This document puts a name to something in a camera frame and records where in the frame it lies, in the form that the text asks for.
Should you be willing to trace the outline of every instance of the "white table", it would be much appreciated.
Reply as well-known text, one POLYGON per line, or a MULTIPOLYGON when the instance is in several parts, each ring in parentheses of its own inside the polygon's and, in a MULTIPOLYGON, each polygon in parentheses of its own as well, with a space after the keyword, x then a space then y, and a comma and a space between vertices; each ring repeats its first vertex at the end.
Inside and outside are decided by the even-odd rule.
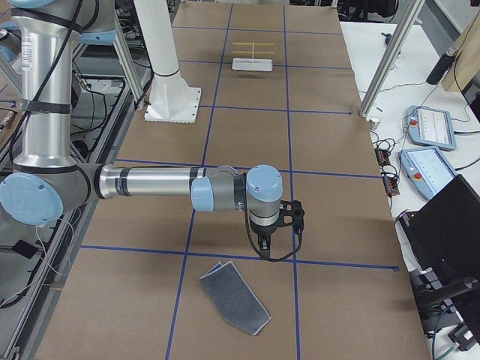
MULTIPOLYGON (((355 71, 355 80, 360 91, 366 92, 371 79, 380 63, 385 52, 385 38, 381 33, 392 33, 395 30, 394 24, 372 24, 372 23, 354 23, 342 22, 341 27, 346 41, 352 69, 355 71)), ((387 80, 382 89, 388 89, 392 86, 407 83, 423 83, 431 69, 438 60, 438 55, 427 35, 420 25, 414 25, 406 39, 401 54, 395 62, 395 68, 388 74, 387 80)), ((387 137, 396 140, 403 136, 402 118, 407 114, 407 108, 411 105, 419 105, 434 89, 433 85, 427 83, 423 85, 411 85, 395 88, 391 91, 384 91, 376 99, 375 106, 368 114, 370 117, 380 118, 380 125, 375 132, 380 139, 387 137)), ((458 92, 447 92, 443 90, 441 84, 436 88, 433 94, 424 103, 425 106, 434 109, 448 110, 452 118, 467 120, 464 112, 466 101, 458 92)), ((456 131, 480 131, 480 124, 475 116, 467 107, 466 111, 471 120, 467 123, 453 121, 456 131)), ((472 136, 456 136, 457 149, 454 151, 444 151, 444 155, 453 165, 453 167, 462 167, 470 164, 480 157, 480 134, 472 136)), ((407 137, 405 143, 402 142, 395 146, 390 157, 391 163, 399 169, 398 152, 402 149, 411 149, 418 147, 410 142, 407 137)), ((480 162, 465 170, 460 171, 465 179, 472 185, 477 193, 480 194, 480 162)), ((419 210, 426 201, 420 196, 413 187, 410 180, 402 170, 399 184, 400 195, 393 198, 391 214, 397 217, 403 210, 419 210)), ((400 225, 397 225, 397 234, 402 245, 403 257, 409 270, 419 269, 415 261, 407 237, 404 235, 400 225)), ((436 356, 443 354, 452 342, 446 336, 454 327, 443 329, 436 337, 436 356)), ((448 356, 451 360, 478 360, 480 359, 480 346, 475 345, 468 352, 455 350, 448 356)))

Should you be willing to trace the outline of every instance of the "white mounting base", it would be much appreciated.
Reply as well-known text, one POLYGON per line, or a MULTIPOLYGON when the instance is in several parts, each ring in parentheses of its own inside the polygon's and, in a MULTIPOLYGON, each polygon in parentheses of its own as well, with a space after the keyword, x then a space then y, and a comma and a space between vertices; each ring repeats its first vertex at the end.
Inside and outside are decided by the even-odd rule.
POLYGON ((234 58, 232 70, 272 71, 273 61, 269 58, 234 58))
POLYGON ((154 81, 145 120, 193 124, 201 97, 202 89, 189 87, 181 77, 168 85, 154 81))

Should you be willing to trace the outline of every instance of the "black monitor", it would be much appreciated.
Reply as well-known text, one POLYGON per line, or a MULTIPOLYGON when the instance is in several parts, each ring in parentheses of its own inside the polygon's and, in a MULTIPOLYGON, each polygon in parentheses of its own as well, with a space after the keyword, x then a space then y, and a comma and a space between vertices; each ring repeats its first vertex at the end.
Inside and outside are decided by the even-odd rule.
MULTIPOLYGON (((480 281, 480 197, 462 175, 408 221, 406 233, 423 269, 431 267, 444 286, 467 277, 480 281)), ((452 300, 480 343, 480 290, 452 300)))

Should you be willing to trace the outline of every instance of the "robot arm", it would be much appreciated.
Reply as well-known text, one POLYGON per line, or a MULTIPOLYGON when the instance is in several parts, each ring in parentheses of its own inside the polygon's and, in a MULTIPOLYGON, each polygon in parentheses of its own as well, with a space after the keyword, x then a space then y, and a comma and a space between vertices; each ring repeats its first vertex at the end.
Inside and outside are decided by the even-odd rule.
MULTIPOLYGON (((301 244, 302 205, 281 201, 281 176, 271 166, 260 165, 246 175, 239 175, 228 166, 115 168, 77 163, 68 148, 72 43, 82 34, 100 40, 111 36, 115 31, 114 1, 9 2, 16 6, 12 9, 12 20, 22 31, 23 141, 22 152, 15 158, 10 148, 15 173, 0 184, 0 202, 13 218, 39 225, 98 199, 190 194, 197 211, 244 211, 250 243, 248 222, 258 235, 260 249, 253 248, 262 258, 272 260, 270 238, 278 227, 292 226, 301 244)), ((170 24, 167 6, 163 5, 166 12, 163 15, 170 24)), ((175 51, 173 37, 164 41, 171 41, 170 48, 175 51)), ((170 58, 176 61, 176 55, 170 58)), ((171 77, 172 80, 179 77, 178 71, 171 77)))

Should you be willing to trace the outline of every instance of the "wooden stick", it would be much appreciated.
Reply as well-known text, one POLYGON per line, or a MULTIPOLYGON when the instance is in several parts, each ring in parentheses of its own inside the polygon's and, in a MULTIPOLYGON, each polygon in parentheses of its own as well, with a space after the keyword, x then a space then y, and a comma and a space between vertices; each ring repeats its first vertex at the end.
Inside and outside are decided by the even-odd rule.
MULTIPOLYGON (((238 54, 238 55, 251 55, 251 51, 232 51, 233 54, 238 54)), ((274 55, 275 53, 273 51, 256 51, 255 55, 274 55)))
POLYGON ((251 47, 255 45, 256 47, 274 47, 274 43, 232 43, 234 47, 251 47))

